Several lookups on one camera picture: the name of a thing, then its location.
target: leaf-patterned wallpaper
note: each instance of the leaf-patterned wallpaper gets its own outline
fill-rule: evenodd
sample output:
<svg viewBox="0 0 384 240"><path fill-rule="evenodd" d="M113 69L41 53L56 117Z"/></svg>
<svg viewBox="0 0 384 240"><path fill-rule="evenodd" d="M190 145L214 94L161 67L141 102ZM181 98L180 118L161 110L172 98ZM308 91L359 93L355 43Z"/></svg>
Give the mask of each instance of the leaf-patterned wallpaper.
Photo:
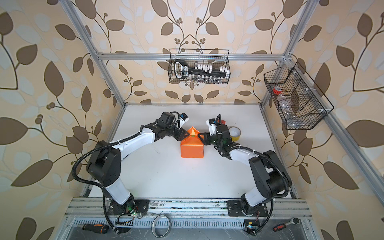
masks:
<svg viewBox="0 0 384 240"><path fill-rule="evenodd" d="M383 11L383 1L320 0L293 54L381 174ZM324 240L381 239L384 208L326 123L288 131L272 102L266 110L299 197L309 202Z"/></svg>
<svg viewBox="0 0 384 240"><path fill-rule="evenodd" d="M320 2L293 54L330 98L334 113L381 175L383 19L383 1Z"/></svg>
<svg viewBox="0 0 384 240"><path fill-rule="evenodd" d="M306 1L73 0L98 51L283 53Z"/></svg>
<svg viewBox="0 0 384 240"><path fill-rule="evenodd" d="M0 1L0 35L2 238L46 240L83 188L73 162L120 106L57 0Z"/></svg>
<svg viewBox="0 0 384 240"><path fill-rule="evenodd" d="M273 61L230 62L228 84L169 82L166 61L116 61L107 65L127 103L258 103L266 87L263 74ZM104 94L109 96L108 89Z"/></svg>

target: screwdriver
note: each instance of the screwdriver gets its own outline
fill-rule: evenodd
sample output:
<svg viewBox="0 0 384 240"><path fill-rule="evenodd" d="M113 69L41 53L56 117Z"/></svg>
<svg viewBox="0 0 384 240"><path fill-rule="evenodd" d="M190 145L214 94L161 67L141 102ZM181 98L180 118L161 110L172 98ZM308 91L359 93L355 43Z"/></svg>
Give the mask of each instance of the screwdriver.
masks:
<svg viewBox="0 0 384 240"><path fill-rule="evenodd" d="M92 231L94 233L107 233L109 226L103 224L84 224L81 229L85 231Z"/></svg>

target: orange triangular box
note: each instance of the orange triangular box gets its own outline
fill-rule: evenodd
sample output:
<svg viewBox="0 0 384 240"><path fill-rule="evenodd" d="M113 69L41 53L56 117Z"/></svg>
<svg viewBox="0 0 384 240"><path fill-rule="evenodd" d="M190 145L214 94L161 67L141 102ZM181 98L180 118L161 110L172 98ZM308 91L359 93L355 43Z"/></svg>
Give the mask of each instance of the orange triangular box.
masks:
<svg viewBox="0 0 384 240"><path fill-rule="evenodd" d="M188 133L189 136L183 139L180 143L181 157L203 158L204 144L197 136L200 132L197 131L194 127L191 127L188 129Z"/></svg>

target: red handle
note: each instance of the red handle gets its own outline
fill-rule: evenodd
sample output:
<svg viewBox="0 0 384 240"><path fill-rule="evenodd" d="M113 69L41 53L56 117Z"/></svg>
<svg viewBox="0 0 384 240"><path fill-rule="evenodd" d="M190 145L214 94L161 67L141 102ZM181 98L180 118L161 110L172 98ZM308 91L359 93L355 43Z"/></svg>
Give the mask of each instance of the red handle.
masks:
<svg viewBox="0 0 384 240"><path fill-rule="evenodd" d="M282 223L282 224L279 224L279 225L277 225L277 226L275 226L274 228L273 228L273 231L274 232L277 232L277 231L280 231L281 229L285 229L287 226L285 225L285 223Z"/></svg>

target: black wire basket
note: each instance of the black wire basket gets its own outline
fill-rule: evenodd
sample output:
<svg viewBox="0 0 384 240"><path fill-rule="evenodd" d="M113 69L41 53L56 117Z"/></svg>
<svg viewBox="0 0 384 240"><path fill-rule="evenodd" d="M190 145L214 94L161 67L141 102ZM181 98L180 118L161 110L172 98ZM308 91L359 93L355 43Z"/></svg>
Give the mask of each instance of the black wire basket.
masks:
<svg viewBox="0 0 384 240"><path fill-rule="evenodd" d="M173 48L169 52L170 83L228 84L229 50Z"/></svg>
<svg viewBox="0 0 384 240"><path fill-rule="evenodd" d="M334 109L310 75L314 86L305 83L302 70L296 63L294 67L280 67L264 74L265 85L288 130L311 130ZM316 95L324 97L329 105L321 103Z"/></svg>

